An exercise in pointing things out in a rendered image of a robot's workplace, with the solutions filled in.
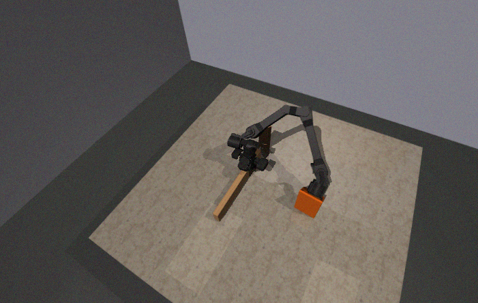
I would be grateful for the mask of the wooden post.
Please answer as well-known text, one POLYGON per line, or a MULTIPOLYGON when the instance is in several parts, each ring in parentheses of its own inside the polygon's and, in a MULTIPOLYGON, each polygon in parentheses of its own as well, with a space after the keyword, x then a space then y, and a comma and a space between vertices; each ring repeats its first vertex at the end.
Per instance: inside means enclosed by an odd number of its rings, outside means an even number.
POLYGON ((260 143, 258 148, 263 152, 267 153, 268 149, 270 148, 270 140, 271 140, 271 126, 269 126, 258 138, 258 142, 260 143))

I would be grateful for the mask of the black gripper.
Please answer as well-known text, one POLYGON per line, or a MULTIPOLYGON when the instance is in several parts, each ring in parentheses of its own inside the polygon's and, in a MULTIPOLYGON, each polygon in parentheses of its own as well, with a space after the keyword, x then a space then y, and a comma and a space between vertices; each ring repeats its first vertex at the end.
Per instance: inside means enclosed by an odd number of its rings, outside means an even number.
MULTIPOLYGON (((255 152, 256 152, 256 149, 255 149, 255 152)), ((258 157, 256 157, 255 152, 254 152, 253 154, 250 154, 250 155, 249 155, 249 154, 245 154, 244 151, 243 151, 243 149, 241 149, 241 148, 240 148, 240 149, 236 149, 236 148, 235 148, 235 150, 232 152, 231 156, 232 156, 232 158, 234 158, 234 159, 238 159, 238 157, 240 156, 240 157, 239 157, 239 161, 240 161, 240 159, 241 159, 241 155, 244 155, 246 158, 247 158, 247 157, 250 157, 250 158, 252 159, 252 161, 253 161, 253 163, 252 163, 252 165, 253 165, 252 169, 253 169, 253 168, 257 168, 257 169, 260 170, 260 171, 264 171, 265 168, 267 167, 267 165, 269 164, 269 161, 266 160, 266 159, 264 159, 264 158, 258 158, 258 157), (242 152, 243 152, 243 153, 242 153, 242 152)))

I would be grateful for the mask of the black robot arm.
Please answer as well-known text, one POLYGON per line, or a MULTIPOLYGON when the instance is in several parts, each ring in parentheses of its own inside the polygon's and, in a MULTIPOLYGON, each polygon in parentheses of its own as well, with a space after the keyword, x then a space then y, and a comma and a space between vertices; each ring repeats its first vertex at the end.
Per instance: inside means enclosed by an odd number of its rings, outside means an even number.
MULTIPOLYGON (((240 149, 243 147, 243 151, 245 154, 253 154, 255 152, 255 149, 258 149, 260 143, 251 139, 258 138, 269 126, 271 126, 286 115, 294 115, 300 117, 305 126, 314 159, 314 163, 311 163, 311 167, 313 169, 312 174, 314 174, 314 176, 316 177, 316 179, 313 179, 312 182, 310 182, 310 185, 308 187, 308 194, 319 199, 323 199, 322 197, 329 185, 329 180, 327 177, 328 170, 320 155, 320 150, 318 148, 318 143, 313 128, 312 110, 310 107, 284 105, 278 111, 268 116, 261 122, 247 127, 246 131, 241 136, 235 133, 231 133, 227 145, 236 149, 240 149)), ((242 171, 251 171, 253 167, 252 163, 253 161, 250 157, 246 158, 244 155, 241 155, 238 168, 242 171)))

